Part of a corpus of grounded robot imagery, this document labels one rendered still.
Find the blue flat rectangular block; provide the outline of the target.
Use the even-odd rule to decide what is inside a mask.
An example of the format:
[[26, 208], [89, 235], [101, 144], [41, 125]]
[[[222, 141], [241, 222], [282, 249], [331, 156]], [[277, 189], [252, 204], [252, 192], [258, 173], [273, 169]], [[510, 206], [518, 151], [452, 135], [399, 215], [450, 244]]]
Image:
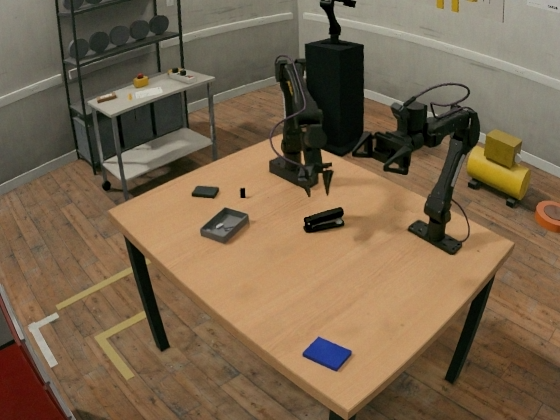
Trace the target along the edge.
[[352, 350], [337, 345], [324, 338], [317, 337], [302, 353], [305, 357], [335, 372], [352, 355]]

